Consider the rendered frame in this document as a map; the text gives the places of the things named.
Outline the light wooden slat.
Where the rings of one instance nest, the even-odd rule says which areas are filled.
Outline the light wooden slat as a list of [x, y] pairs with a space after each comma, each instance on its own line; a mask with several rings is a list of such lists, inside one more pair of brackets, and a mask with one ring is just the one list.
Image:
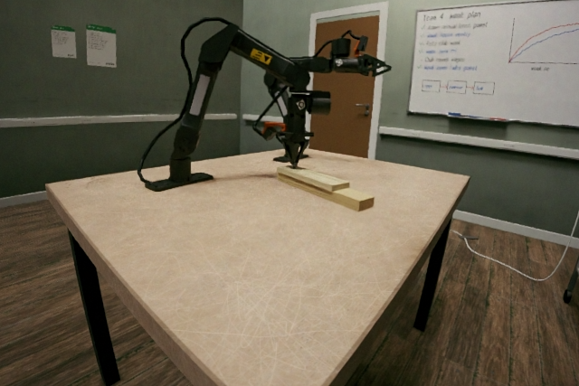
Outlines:
[[[293, 166], [296, 166], [293, 169]], [[313, 184], [330, 192], [349, 188], [350, 182], [333, 176], [318, 173], [297, 165], [277, 167], [277, 172], [293, 177], [308, 184]]]

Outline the wooden rail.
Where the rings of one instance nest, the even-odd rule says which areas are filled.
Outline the wooden rail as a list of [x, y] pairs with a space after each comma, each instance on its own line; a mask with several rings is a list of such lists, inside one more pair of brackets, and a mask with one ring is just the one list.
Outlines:
[[357, 212], [374, 207], [374, 196], [350, 188], [330, 192], [281, 173], [278, 173], [278, 180]]

